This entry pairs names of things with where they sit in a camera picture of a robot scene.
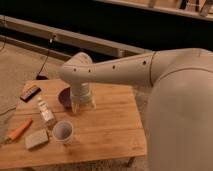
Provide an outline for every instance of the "bamboo table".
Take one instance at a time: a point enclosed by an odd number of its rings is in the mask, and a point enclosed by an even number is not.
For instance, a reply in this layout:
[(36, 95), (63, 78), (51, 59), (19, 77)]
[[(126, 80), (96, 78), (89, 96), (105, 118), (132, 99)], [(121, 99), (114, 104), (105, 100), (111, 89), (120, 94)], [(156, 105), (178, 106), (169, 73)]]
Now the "bamboo table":
[(11, 144), (0, 147), (0, 169), (26, 168), (41, 165), (74, 163), (92, 160), (135, 157), (147, 154), (146, 139), (131, 87), (91, 84), (97, 109), (83, 106), (74, 115), (58, 101), (59, 93), (69, 87), (60, 80), (28, 81), (24, 90), (38, 85), (39, 93), (47, 101), (57, 121), (69, 120), (74, 125), (74, 141), (68, 146), (55, 141), (48, 130), (49, 143), (35, 150), (25, 148), (25, 137), (45, 128), (37, 108), (36, 97), (28, 103), (17, 103), (8, 132), (27, 118), (30, 128)]

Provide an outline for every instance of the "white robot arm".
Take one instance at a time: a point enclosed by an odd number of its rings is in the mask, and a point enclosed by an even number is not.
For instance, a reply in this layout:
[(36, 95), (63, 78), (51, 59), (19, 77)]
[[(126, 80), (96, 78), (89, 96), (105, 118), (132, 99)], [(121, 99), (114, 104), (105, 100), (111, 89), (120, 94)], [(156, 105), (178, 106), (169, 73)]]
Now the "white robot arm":
[(72, 109), (92, 103), (89, 82), (154, 86), (149, 98), (150, 171), (213, 170), (213, 53), (151, 52), (93, 64), (78, 53), (60, 69)]

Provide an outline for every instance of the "small bottle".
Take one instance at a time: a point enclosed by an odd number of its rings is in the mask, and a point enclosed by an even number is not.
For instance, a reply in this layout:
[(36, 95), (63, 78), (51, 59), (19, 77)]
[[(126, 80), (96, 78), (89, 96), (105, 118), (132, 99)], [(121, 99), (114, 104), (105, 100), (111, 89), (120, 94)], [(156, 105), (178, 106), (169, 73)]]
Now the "small bottle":
[(46, 101), (44, 101), (41, 97), (37, 98), (38, 101), (38, 108), (40, 110), (42, 119), (44, 123), (50, 127), (56, 123), (56, 118), (53, 115), (52, 111), (50, 110)]

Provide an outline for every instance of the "electrical cord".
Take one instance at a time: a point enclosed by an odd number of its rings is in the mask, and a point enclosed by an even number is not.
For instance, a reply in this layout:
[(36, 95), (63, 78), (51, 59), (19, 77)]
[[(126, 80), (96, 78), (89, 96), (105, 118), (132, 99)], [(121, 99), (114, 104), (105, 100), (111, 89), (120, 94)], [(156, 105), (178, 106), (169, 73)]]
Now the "electrical cord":
[[(5, 15), (3, 15), (3, 21), (2, 21), (2, 23), (3, 23), (3, 29), (6, 30), (7, 28), (6, 28)], [(7, 37), (6, 37), (6, 35), (4, 35), (3, 46), (1, 47), (0, 52), (4, 49), (4, 47), (6, 45), (6, 41), (7, 41)]]
[(47, 48), (47, 54), (46, 54), (46, 58), (44, 60), (44, 63), (42, 64), (39, 72), (36, 74), (36, 80), (47, 80), (48, 78), (46, 76), (43, 76), (43, 75), (40, 75), (40, 73), (42, 72), (49, 56), (50, 56), (50, 50), (51, 50), (51, 45), (52, 45), (52, 42), (53, 40), (55, 39), (56, 35), (53, 35), (52, 38), (50, 39), (49, 43), (48, 43), (48, 48)]
[(10, 109), (6, 110), (5, 112), (0, 113), (0, 116), (3, 116), (5, 114), (7, 114), (8, 112), (13, 111), (15, 109), (16, 109), (16, 107), (10, 108)]

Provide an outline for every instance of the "paper cup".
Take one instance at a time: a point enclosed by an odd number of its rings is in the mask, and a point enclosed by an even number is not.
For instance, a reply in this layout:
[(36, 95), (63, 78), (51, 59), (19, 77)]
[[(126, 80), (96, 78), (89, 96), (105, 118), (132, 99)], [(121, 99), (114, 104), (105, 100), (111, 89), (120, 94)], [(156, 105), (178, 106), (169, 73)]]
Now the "paper cup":
[(69, 121), (60, 121), (53, 127), (53, 137), (63, 144), (69, 144), (73, 140), (73, 125)]

